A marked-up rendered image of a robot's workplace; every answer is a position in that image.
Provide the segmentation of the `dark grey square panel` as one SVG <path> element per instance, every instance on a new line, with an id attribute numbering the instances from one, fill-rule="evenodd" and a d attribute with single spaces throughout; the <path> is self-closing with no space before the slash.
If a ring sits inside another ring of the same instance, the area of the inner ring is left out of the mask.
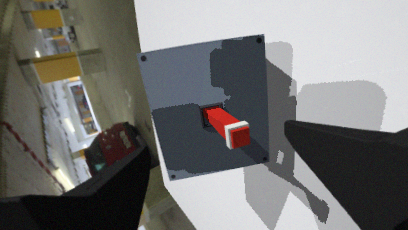
<path id="1" fill-rule="evenodd" d="M 170 181 L 269 162 L 265 34 L 136 55 Z M 228 148 L 203 114 L 215 106 L 249 123 L 249 145 Z"/>

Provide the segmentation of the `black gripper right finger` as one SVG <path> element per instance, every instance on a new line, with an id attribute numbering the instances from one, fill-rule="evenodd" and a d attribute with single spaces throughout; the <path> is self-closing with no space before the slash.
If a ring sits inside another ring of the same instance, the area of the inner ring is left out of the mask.
<path id="1" fill-rule="evenodd" d="M 288 120 L 284 134 L 361 230 L 408 230 L 408 127 L 391 133 Z"/>

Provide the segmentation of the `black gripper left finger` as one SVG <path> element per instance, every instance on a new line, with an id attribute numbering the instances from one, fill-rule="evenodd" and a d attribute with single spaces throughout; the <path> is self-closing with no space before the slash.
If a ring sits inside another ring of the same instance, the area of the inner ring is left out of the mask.
<path id="1" fill-rule="evenodd" d="M 0 230 L 137 230 L 150 167 L 140 146 L 60 196 L 0 198 Z"/>

